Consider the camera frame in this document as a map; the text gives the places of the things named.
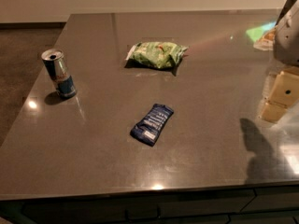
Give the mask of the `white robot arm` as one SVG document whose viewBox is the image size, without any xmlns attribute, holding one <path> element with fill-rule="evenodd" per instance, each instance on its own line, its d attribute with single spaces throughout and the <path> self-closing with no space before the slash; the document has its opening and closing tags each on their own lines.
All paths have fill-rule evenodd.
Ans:
<svg viewBox="0 0 299 224">
<path fill-rule="evenodd" d="M 299 0 L 286 0 L 275 26 L 274 59 L 263 86 L 259 118 L 277 123 L 299 100 Z"/>
</svg>

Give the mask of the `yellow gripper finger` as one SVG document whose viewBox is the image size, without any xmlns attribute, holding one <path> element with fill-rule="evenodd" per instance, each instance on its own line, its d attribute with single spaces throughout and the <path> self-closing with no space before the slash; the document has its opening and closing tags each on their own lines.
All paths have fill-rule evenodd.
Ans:
<svg viewBox="0 0 299 224">
<path fill-rule="evenodd" d="M 263 86 L 259 118 L 277 123 L 299 100 L 299 67 L 290 66 L 270 73 Z"/>
</svg>

